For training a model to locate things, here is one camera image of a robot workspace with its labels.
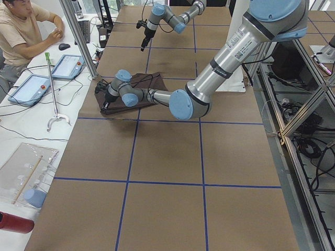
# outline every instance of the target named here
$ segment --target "red bottle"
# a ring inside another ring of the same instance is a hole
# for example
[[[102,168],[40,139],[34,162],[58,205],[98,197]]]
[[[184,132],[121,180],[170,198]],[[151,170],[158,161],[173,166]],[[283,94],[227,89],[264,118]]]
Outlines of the red bottle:
[[[34,222],[9,213],[0,212],[0,230],[27,234],[34,228]]]

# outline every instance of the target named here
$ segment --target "dark folded cloth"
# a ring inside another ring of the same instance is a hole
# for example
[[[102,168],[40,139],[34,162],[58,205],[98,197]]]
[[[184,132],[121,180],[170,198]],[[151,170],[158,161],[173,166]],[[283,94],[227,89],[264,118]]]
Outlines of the dark folded cloth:
[[[134,88],[167,90],[166,86],[164,85],[163,78],[159,72],[153,74],[137,73],[131,78],[130,83]],[[105,92],[99,91],[98,93],[95,93],[95,98],[98,101],[99,107],[103,107],[105,102]],[[152,105],[154,104],[147,101],[139,101],[137,105],[133,107],[127,107],[119,97],[114,103],[109,105],[108,109],[100,109],[100,112],[106,115],[110,115]]]

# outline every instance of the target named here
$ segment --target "blue and white device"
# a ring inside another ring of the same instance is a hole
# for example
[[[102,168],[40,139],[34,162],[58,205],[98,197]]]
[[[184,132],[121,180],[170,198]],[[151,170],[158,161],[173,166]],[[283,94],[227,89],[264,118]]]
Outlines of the blue and white device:
[[[73,80],[84,65],[84,59],[78,55],[63,55],[52,70],[53,79]]]
[[[48,77],[30,75],[8,98],[8,101],[22,106],[33,106],[41,100],[49,87]]]

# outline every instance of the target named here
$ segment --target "beige t-shirt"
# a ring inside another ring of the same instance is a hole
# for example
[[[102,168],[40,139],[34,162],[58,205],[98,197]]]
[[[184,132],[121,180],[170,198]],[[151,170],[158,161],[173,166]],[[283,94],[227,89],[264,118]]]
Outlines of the beige t-shirt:
[[[31,3],[32,14],[22,20],[14,16],[8,8],[0,4],[0,48],[3,50],[5,64],[23,65],[30,62],[18,53],[15,53],[13,47],[26,43],[32,46],[42,42],[41,32],[36,21],[46,21],[50,17],[50,12],[40,6]]]

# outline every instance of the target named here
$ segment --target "large robot arm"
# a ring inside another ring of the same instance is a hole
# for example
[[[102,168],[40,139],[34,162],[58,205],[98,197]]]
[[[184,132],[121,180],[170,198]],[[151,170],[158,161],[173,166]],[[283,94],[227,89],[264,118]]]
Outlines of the large robot arm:
[[[179,16],[176,16],[169,6],[155,3],[152,7],[148,22],[143,20],[138,21],[136,28],[139,29],[141,26],[145,27],[144,35],[146,36],[143,39],[141,51],[144,51],[145,47],[148,46],[148,43],[154,37],[161,20],[164,20],[177,33],[182,33],[186,24],[197,15],[201,15],[207,5],[207,0],[187,1],[192,4],[192,6]]]
[[[135,106],[139,100],[164,104],[181,120],[206,115],[211,108],[211,95],[261,43],[305,35],[308,3],[308,0],[253,0],[243,15],[242,25],[184,90],[171,93],[136,89],[129,84],[130,73],[120,70],[106,93],[106,107],[120,96],[128,107]]]

